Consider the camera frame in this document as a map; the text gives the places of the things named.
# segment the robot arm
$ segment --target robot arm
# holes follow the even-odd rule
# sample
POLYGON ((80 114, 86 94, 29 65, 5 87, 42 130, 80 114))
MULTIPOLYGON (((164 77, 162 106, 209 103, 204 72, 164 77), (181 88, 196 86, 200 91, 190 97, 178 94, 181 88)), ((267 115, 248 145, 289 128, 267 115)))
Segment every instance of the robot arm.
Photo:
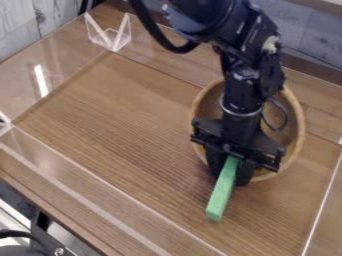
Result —
POLYGON ((141 0, 129 0, 152 37, 173 53, 209 43, 220 55, 225 85, 221 119, 192 121, 190 140, 202 145, 208 167, 218 175, 228 155, 240 159, 236 183, 245 185, 253 170, 277 171, 284 148, 260 129, 263 104, 281 90, 277 27, 247 0, 170 0, 162 10, 177 34, 188 40, 174 46, 148 15, 141 0))

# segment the green foam block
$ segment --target green foam block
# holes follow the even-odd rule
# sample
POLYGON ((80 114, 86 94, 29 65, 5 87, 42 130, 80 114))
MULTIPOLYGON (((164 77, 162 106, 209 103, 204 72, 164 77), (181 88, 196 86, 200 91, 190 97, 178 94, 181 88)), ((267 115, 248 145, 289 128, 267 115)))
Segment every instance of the green foam block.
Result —
POLYGON ((205 209, 206 218, 214 222, 218 222, 221 219, 231 192, 235 187, 237 165, 239 159, 228 156, 205 209))

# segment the wooden table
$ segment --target wooden table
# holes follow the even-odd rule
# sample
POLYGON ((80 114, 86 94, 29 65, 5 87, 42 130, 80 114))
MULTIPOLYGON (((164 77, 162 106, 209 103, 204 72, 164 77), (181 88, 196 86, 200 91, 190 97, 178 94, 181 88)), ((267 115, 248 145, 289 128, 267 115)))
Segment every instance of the wooden table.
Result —
MULTIPOLYGON (((101 22, 120 17, 108 8, 97 9, 94 17, 101 22)), ((197 77, 212 74, 213 64, 202 66, 200 62, 212 53, 202 49, 189 56, 201 67, 197 77)), ((121 55, 129 56, 132 48, 126 51, 121 55)), ((162 55, 158 48, 157 52, 158 57, 144 59, 148 66, 169 67, 170 63, 176 68, 188 61, 162 55)), ((188 255, 169 221, 190 232, 193 239, 201 239, 228 255, 299 255, 340 155, 340 88, 285 70, 307 119, 300 156, 275 178, 235 190, 223 221, 213 224, 205 219, 204 208, 214 180, 188 141, 188 111, 200 88, 193 85, 196 82, 185 82, 148 66, 104 53, 14 120, 22 131, 90 173, 78 166, 61 165, 60 156, 23 143, 22 154, 39 164, 38 169, 31 171, 1 151, 1 179, 106 255, 188 255), (124 208, 126 202, 110 186, 133 198, 132 208, 124 208), (145 206, 166 220, 140 218, 138 210, 144 212, 145 206), (137 235, 122 234, 113 216, 130 221, 129 232, 144 230, 149 241, 169 232, 174 240, 158 241, 166 250, 150 250, 153 245, 145 245, 142 239, 136 243, 132 237, 137 235)), ((324 244, 320 250, 328 251, 324 244)))

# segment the wooden bowl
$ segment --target wooden bowl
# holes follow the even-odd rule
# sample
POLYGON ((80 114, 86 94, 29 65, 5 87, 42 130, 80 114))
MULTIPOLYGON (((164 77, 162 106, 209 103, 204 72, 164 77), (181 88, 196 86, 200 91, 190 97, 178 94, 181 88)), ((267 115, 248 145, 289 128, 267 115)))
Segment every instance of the wooden bowl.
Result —
MULTIPOLYGON (((214 81, 200 91, 192 103, 190 120, 193 118, 220 118, 221 110, 218 107, 218 97, 223 93, 223 85, 224 83, 221 80, 214 81)), ((303 145, 304 118, 299 102, 287 87, 275 95, 275 98, 287 109, 288 124, 280 133, 273 132, 264 122, 261 122, 261 129, 264 133, 285 147, 287 150, 279 169, 280 173, 288 168, 303 145)), ((269 103, 265 103, 263 113, 271 124, 277 127, 283 121, 281 112, 269 103)), ((198 158, 206 164, 202 146, 193 143, 193 148, 198 158)), ((260 168, 255 170, 251 181, 260 181, 273 177, 275 175, 276 173, 260 168)))

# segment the green block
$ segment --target green block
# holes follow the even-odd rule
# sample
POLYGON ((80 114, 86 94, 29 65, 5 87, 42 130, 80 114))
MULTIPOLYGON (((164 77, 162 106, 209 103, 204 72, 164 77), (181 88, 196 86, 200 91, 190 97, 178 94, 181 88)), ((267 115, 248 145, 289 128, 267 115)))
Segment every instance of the green block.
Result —
POLYGON ((237 165, 239 159, 228 156, 205 209, 206 218, 214 222, 218 222, 221 219, 225 206, 231 197, 231 192, 235 187, 237 165))

